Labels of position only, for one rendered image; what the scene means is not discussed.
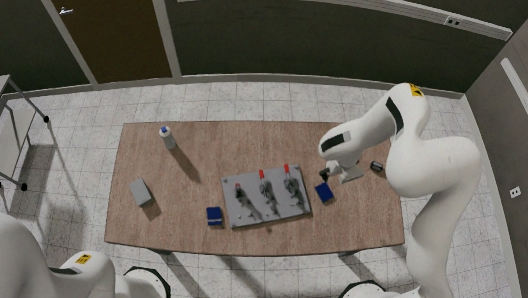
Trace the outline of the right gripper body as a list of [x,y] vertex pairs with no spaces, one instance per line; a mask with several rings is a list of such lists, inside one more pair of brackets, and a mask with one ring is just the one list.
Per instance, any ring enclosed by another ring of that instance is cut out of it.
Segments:
[[338,174],[343,173],[341,166],[337,163],[337,161],[327,162],[326,168],[329,167],[329,176],[335,176]]

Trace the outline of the blue rectangular plate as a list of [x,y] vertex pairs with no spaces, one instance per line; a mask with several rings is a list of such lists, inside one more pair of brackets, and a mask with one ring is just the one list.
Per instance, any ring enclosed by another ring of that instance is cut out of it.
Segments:
[[322,183],[316,187],[314,187],[317,195],[319,196],[321,202],[325,202],[331,198],[334,197],[333,193],[331,192],[329,186],[327,183]]

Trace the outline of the white bottle with blue cap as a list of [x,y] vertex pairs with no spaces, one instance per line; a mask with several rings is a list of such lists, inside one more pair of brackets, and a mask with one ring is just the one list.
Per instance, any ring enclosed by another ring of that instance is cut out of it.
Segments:
[[176,146],[176,141],[169,127],[162,127],[159,133],[167,149],[173,149]]

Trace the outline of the blue rectangular block with slot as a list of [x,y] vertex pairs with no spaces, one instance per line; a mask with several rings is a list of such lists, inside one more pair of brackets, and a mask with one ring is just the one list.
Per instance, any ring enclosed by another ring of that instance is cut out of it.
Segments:
[[206,210],[208,226],[222,225],[220,207],[208,207]]

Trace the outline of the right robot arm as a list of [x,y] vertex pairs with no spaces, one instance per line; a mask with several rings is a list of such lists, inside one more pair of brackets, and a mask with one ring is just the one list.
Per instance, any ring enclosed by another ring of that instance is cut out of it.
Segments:
[[432,194],[411,226],[407,247],[407,270],[419,287],[399,294],[361,284],[343,298],[453,298],[446,274],[448,255],[457,223],[478,188],[482,157],[465,137],[421,140],[430,114],[424,94],[401,83],[363,117],[334,127],[319,143],[322,159],[338,160],[343,171],[338,179],[344,184],[364,176],[356,162],[366,148],[395,135],[386,162],[389,185],[405,198]]

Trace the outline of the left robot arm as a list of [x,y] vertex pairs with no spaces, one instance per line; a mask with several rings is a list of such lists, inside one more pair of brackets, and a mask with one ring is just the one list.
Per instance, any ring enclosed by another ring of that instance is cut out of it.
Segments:
[[111,259],[97,251],[79,252],[60,269],[49,268],[30,230],[16,218],[0,213],[0,298],[167,296],[153,273],[138,269],[116,275]]

